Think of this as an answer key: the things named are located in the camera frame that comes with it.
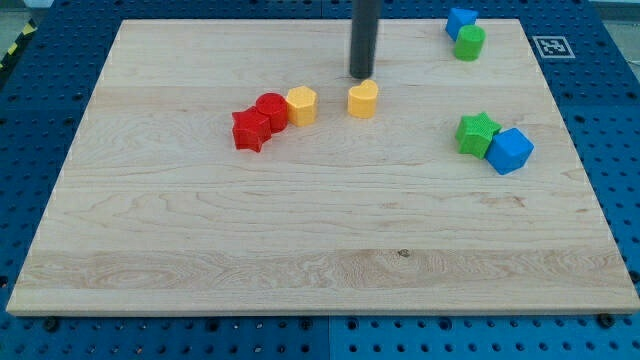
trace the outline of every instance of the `red cylinder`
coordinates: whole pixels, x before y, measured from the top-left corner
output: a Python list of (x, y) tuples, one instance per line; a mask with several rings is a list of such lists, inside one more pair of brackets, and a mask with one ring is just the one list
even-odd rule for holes
[(287, 101), (280, 94), (266, 93), (256, 100), (258, 111), (269, 117), (271, 132), (277, 133), (287, 127)]

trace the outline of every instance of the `blue cube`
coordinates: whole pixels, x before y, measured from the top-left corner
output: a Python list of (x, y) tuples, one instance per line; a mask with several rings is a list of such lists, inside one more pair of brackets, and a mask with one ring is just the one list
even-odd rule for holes
[(456, 41), (458, 39), (458, 32), (460, 31), (460, 28), (465, 25), (474, 25), (477, 18), (477, 11), (451, 8), (445, 30), (449, 36), (451, 36), (453, 41)]
[(485, 159), (500, 175), (505, 175), (523, 167), (532, 151), (531, 141), (513, 128), (493, 137)]

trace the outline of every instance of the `blue pegboard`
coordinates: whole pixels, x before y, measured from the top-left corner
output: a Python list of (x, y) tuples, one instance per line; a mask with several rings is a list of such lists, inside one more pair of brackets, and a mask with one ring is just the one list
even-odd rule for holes
[[(451, 7), (564, 36), (575, 59), (534, 50), (633, 277), (640, 274), (640, 85), (582, 0), (382, 0), (386, 18)], [(347, 18), (348, 0), (58, 0), (0, 93), (0, 305), (17, 279), (122, 19)], [(0, 359), (640, 358), (640, 316), (16, 319)]]

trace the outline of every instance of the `wooden board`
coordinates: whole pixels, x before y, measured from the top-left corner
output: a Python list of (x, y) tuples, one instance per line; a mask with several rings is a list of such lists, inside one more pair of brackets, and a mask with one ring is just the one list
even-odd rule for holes
[[(442, 20), (383, 21), (374, 119), (346, 113), (348, 21), (125, 21), (14, 315), (555, 314), (639, 303), (516, 20), (456, 61)], [(236, 151), (232, 111), (308, 85), (318, 122)], [(487, 111), (536, 145), (456, 152)]]

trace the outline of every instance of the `yellow hexagonal block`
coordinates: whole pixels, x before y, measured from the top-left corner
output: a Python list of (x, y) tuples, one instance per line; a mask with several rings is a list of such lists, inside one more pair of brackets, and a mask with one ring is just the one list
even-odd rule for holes
[(299, 86), (287, 93), (289, 121), (296, 126), (307, 126), (316, 122), (318, 94), (306, 86)]
[(376, 113), (378, 101), (378, 84), (373, 80), (365, 80), (362, 84), (349, 89), (347, 111), (351, 116), (369, 119)]

